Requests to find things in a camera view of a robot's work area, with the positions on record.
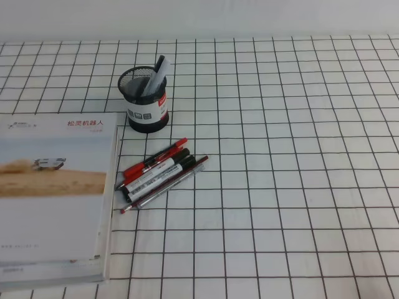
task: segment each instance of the marker label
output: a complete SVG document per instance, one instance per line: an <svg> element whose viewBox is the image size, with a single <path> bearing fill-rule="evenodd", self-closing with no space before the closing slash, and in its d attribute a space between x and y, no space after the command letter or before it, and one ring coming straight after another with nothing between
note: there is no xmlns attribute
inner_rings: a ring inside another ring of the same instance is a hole
<svg viewBox="0 0 399 299"><path fill-rule="evenodd" d="M158 187L163 181L171 178L172 176L178 174L183 168L180 164L176 164L173 167L168 168L164 172L150 179L149 181L142 184L140 187L134 189L129 193L129 198L132 202L136 201L140 196L146 194L148 191Z"/></svg>
<svg viewBox="0 0 399 299"><path fill-rule="evenodd" d="M153 169L147 171L143 174L140 178L136 179L135 181L131 182L130 184L126 185L126 188L129 192L132 192L140 185L144 184L148 180L152 179L153 177L160 174L162 171L168 169L169 167L173 166L175 161L172 158L164 160L161 164L155 166Z"/></svg>
<svg viewBox="0 0 399 299"><path fill-rule="evenodd" d="M126 101L127 115L136 123L156 123L166 116L166 93L156 102L147 105L137 105Z"/></svg>

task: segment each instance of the book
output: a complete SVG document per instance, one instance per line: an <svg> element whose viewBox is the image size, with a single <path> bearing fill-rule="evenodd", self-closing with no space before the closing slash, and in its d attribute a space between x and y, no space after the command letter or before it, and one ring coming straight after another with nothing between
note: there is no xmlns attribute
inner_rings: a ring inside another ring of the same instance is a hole
<svg viewBox="0 0 399 299"><path fill-rule="evenodd" d="M116 123L110 113L0 117L0 263L96 256Z"/></svg>
<svg viewBox="0 0 399 299"><path fill-rule="evenodd" d="M0 261L0 292L71 283L102 282L109 278L111 215L118 152L116 117L112 116L112 118L110 118L110 121L115 125L115 128L109 156L110 167L107 172L103 190L100 224L98 231L95 232L96 242L94 256L89 259L78 260L36 262ZM41 161L39 165L41 165L41 167L54 167L57 163L59 163L59 161Z"/></svg>

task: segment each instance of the black mesh pen holder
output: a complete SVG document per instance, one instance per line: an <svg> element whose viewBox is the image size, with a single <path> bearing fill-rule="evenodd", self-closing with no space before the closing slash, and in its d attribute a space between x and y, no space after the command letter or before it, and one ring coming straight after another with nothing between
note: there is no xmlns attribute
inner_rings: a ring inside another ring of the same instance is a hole
<svg viewBox="0 0 399 299"><path fill-rule="evenodd" d="M155 93L142 97L153 69L135 67L124 72L118 80L118 89L126 100L129 125L140 133L159 131L169 121L166 77Z"/></svg>

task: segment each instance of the red pen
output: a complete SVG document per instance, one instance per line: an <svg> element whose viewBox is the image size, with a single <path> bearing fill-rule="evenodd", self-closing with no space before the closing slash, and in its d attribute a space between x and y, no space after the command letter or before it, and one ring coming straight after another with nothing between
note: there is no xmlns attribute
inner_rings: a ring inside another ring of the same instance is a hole
<svg viewBox="0 0 399 299"><path fill-rule="evenodd" d="M159 165L160 163L164 162L165 160L169 159L170 157L172 157L173 155L177 154L178 152L180 152L183 148L172 148L169 149L169 151L167 151L165 154L161 155L158 159L156 159L154 161L153 164L148 165L147 167L143 168L140 171L137 171L135 173L133 173L131 176L129 176L128 178L124 179L122 183L120 183L115 190L119 190L120 188L130 184L131 182L135 181L136 179L138 179L140 176L142 176L143 174L145 174L147 171L153 169L155 166Z"/></svg>
<svg viewBox="0 0 399 299"><path fill-rule="evenodd" d="M156 162L158 159L160 159L162 156L167 154L167 152L173 148L179 148L181 145L185 144L187 142L187 138L183 138L176 143L173 143L172 145L168 146L167 148L157 152L156 154L152 155L151 157L147 158L141 163L138 163L136 165L133 165L132 167L126 169L123 172L123 176L125 178L129 178L130 176L133 176L133 174L140 172L143 168L148 167L149 165L152 165L154 162Z"/></svg>

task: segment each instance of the pen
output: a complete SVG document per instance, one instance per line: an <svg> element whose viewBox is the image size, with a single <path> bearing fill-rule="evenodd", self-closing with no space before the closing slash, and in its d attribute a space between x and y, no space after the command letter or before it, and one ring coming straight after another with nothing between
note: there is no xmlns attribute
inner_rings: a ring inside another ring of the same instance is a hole
<svg viewBox="0 0 399 299"><path fill-rule="evenodd" d="M157 152L156 154L153 154L151 157L147 158L143 162L133 165L132 167L126 169L123 172L123 176L127 179L128 177L132 176L134 173L142 170L143 168L146 168L149 165L152 165L154 162L156 162L157 159L160 159L162 157L162 155L167 153L170 149L175 148L175 147L179 148L181 145L185 144L186 142L187 142L187 138L183 138L183 139L177 141L176 143L169 145L167 148Z"/></svg>
<svg viewBox="0 0 399 299"><path fill-rule="evenodd" d="M136 207L137 209L142 209L144 206L152 202L154 199L160 197L162 194L168 192L170 189L175 187L176 185L183 182L185 179L188 179L192 176L195 176L198 172L204 170L204 162L208 159L208 156L200 159L194 166L183 171L182 173L174 176L173 178L167 180L162 185L158 186L154 189L151 193L147 194L143 198L137 200L136 202L129 204L128 206L124 207L120 210L121 214L126 213L127 211Z"/></svg>
<svg viewBox="0 0 399 299"><path fill-rule="evenodd" d="M154 79L147 84L147 86L149 86L147 94L151 95L158 90L159 86L162 84L162 81L166 76L169 66L170 66L170 61L166 58L163 59L162 64L158 72L155 74Z"/></svg>
<svg viewBox="0 0 399 299"><path fill-rule="evenodd" d="M150 95L150 94L153 93L150 90L151 84L154 81L154 79L156 78L156 75L157 75L158 71L160 70L160 67L161 67L162 62L164 61L164 59L165 59L165 56L163 56L163 55L161 55L160 58L158 58L158 61L156 62L155 67L154 67L154 71L151 73L150 79L149 79L149 81L147 82L147 85L144 88L144 91L142 93L142 97L145 97L146 95Z"/></svg>
<svg viewBox="0 0 399 299"><path fill-rule="evenodd" d="M124 179L123 182L120 183L115 188L115 190L119 190L120 188L126 186L127 184L130 184L131 182L137 180L140 176L143 176L145 173L147 173L151 169L157 167L160 163L164 162L168 158L170 158L173 155L177 154L181 150L182 150L182 148L169 149L169 151L167 151L165 154L161 155L158 159L156 159L154 163L152 163L151 165L148 165L147 167L143 168L142 170L137 171L137 172L133 173L131 176L129 176L128 178Z"/></svg>
<svg viewBox="0 0 399 299"><path fill-rule="evenodd" d="M144 184L145 182L149 181L150 179L154 178L158 174L162 173L164 170L168 169L169 167L172 167L175 164L178 164L181 160L183 160L185 157L187 157L190 154L190 151L188 148L185 148L176 154L174 154L172 157L164 160L164 162L158 164L155 166L153 169L149 170L142 176L140 176L138 179L134 180L130 184L127 184L126 186L122 187L124 192L132 192L134 189L137 187L140 187L140 185Z"/></svg>
<svg viewBox="0 0 399 299"><path fill-rule="evenodd" d="M167 179L170 179L172 176L192 167L195 163L196 161L194 156L188 156L183 161L180 161L180 163L168 168L164 172L137 187L132 192L128 192L125 188L122 188L121 190L123 195L127 202L135 202L137 199L150 192L152 189L155 189Z"/></svg>

